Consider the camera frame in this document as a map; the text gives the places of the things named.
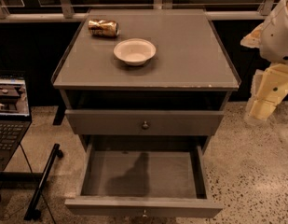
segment dark wall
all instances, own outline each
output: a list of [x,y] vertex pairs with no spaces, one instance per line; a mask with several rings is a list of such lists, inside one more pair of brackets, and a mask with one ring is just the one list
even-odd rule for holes
[[[269,62],[259,56],[258,49],[240,45],[241,39],[260,22],[213,22],[242,81],[231,101],[247,101],[255,70],[265,70],[269,66]],[[78,25],[79,22],[0,24],[0,69],[27,73],[32,106],[58,105],[62,101],[50,79]]]
[[79,22],[0,24],[0,70],[25,71],[31,106],[58,105],[51,76]]

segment drawer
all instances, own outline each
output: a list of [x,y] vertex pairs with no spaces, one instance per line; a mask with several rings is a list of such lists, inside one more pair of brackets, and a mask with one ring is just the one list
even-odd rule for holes
[[95,136],[76,196],[77,215],[214,217],[200,146],[190,137]]
[[76,134],[214,135],[223,111],[67,109],[66,116]]

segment laptop screen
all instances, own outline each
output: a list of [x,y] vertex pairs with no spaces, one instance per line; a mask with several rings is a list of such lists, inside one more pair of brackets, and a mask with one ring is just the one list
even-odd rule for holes
[[0,119],[27,118],[30,107],[23,77],[0,77]]

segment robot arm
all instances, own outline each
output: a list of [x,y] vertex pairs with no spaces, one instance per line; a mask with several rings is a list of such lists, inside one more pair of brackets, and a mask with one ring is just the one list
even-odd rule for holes
[[271,62],[265,72],[255,73],[246,106],[245,120],[256,124],[267,120],[288,93],[288,0],[281,0],[241,44],[259,48],[261,57]]

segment crumpled can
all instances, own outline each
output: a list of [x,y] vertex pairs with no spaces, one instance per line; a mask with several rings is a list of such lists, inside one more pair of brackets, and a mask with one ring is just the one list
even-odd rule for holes
[[89,20],[88,28],[92,35],[97,36],[117,37],[119,33],[118,24],[115,21]]

